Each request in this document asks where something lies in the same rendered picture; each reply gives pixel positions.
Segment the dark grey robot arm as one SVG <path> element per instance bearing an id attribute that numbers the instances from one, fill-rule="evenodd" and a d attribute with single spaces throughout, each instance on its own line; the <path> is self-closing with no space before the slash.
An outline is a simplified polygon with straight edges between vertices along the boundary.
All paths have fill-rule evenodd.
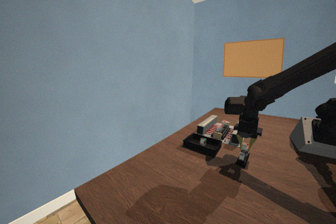
<path id="1" fill-rule="evenodd" d="M 292 89 L 335 69 L 336 42 L 278 74 L 253 83 L 247 89 L 247 96 L 228 97 L 224 105 L 225 114 L 240 115 L 239 135 L 250 138 L 251 132 L 257 132 L 259 111 Z M 318 116 L 312 120 L 313 140 L 336 146 L 336 98 L 330 98 L 315 111 Z"/>

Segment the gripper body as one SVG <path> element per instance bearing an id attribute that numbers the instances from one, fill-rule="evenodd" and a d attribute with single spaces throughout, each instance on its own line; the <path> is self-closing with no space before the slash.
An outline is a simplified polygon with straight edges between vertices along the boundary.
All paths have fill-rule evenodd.
<path id="1" fill-rule="evenodd" d="M 244 115 L 242 114 L 243 116 L 245 117 L 248 117 L 247 115 Z M 251 116 L 251 118 L 257 118 L 257 117 L 254 117 L 254 116 Z M 234 130 L 237 130 L 237 134 L 239 135 L 238 133 L 238 123 L 234 126 Z M 251 138 L 254 138 L 254 139 L 257 139 L 257 136 L 261 136 L 262 135 L 262 131 L 263 129 L 262 128 L 257 128 L 257 132 L 251 132 L 252 134 L 250 135 Z"/>

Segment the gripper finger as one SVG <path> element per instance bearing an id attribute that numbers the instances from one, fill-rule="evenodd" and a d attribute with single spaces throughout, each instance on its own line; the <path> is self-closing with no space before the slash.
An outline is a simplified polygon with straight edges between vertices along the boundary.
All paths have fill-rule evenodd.
<path id="1" fill-rule="evenodd" d="M 243 143 L 243 137 L 240 137 L 238 134 L 236 134 L 236 136 L 237 136 L 237 139 L 239 141 L 239 146 L 240 146 L 240 149 L 241 149 L 241 144 Z"/>
<path id="2" fill-rule="evenodd" d="M 255 141 L 256 141 L 257 139 L 254 139 L 254 138 L 250 138 L 250 143 L 249 143 L 249 148 L 248 148 L 248 152 L 249 152 L 249 150 L 250 150 L 250 148 L 251 148 L 251 146 L 255 143 Z"/>

